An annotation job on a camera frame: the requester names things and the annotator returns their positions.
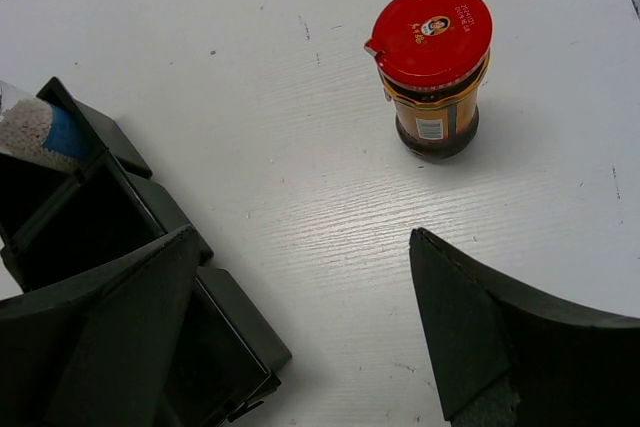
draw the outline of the red jar lid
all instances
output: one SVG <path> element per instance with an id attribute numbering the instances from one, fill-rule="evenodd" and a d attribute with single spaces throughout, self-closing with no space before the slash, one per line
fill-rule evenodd
<path id="1" fill-rule="evenodd" d="M 365 48 L 390 80 L 437 90 L 475 71 L 489 51 L 491 31 L 482 0 L 393 0 Z"/>

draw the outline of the logo on lid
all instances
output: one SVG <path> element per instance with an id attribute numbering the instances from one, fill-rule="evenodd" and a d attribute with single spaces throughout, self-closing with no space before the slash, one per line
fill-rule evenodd
<path id="1" fill-rule="evenodd" d="M 443 32 L 445 32 L 450 25 L 451 25 L 451 20 L 449 20 L 448 17 L 445 17 L 443 15 L 438 15 L 436 17 L 431 17 L 424 24 L 422 24 L 422 27 L 420 27 L 420 30 L 424 35 L 429 35 L 429 36 L 440 35 Z"/>

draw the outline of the black compartment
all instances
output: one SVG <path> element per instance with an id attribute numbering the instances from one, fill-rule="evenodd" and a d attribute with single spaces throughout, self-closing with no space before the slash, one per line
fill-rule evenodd
<path id="1" fill-rule="evenodd" d="M 0 154 L 0 235 L 5 244 L 68 177 Z"/>
<path id="2" fill-rule="evenodd" d="M 216 306 L 192 295 L 164 390 L 182 425 L 218 425 L 269 375 Z"/>
<path id="3" fill-rule="evenodd" d="M 23 287 L 37 289 L 67 279 L 122 257 L 162 233 L 105 165 L 20 249 L 16 263 Z M 54 258 L 60 260 L 52 263 Z"/>

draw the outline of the cylinder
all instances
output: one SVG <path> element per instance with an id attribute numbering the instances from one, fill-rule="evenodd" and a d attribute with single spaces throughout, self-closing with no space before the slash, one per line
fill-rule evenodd
<path id="1" fill-rule="evenodd" d="M 70 174 L 90 152 L 66 110 L 0 81 L 0 154 Z"/>
<path id="2" fill-rule="evenodd" d="M 414 153 L 445 158 L 473 140 L 492 29 L 482 0 L 393 0 L 378 17 L 365 50 Z"/>

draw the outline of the orange label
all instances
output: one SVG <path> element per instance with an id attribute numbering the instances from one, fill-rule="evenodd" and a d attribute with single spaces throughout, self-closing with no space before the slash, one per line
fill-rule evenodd
<path id="1" fill-rule="evenodd" d="M 417 109 L 410 102 L 394 97 L 398 119 L 415 140 L 444 142 L 467 130 L 476 111 L 477 89 L 460 102 L 439 109 Z"/>

